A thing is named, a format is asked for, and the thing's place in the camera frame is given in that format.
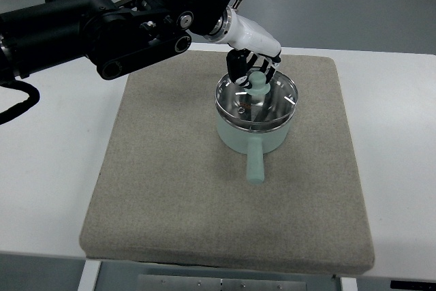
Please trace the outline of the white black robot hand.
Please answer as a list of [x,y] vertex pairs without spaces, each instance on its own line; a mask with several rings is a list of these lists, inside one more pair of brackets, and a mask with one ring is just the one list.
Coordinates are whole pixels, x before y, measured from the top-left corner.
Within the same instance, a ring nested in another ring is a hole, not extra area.
[[259,24],[238,15],[231,7],[225,9],[205,39],[232,48],[226,57],[228,76],[232,83],[246,90],[255,89],[249,71],[260,57],[264,58],[259,71],[265,76],[265,84],[272,80],[281,63],[280,43]]

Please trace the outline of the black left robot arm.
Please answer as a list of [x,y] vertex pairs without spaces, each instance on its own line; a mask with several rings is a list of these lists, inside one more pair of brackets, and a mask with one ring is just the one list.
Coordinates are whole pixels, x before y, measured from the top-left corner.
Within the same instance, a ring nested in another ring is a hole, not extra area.
[[112,80],[185,52],[230,0],[45,0],[1,15],[1,81],[86,57]]

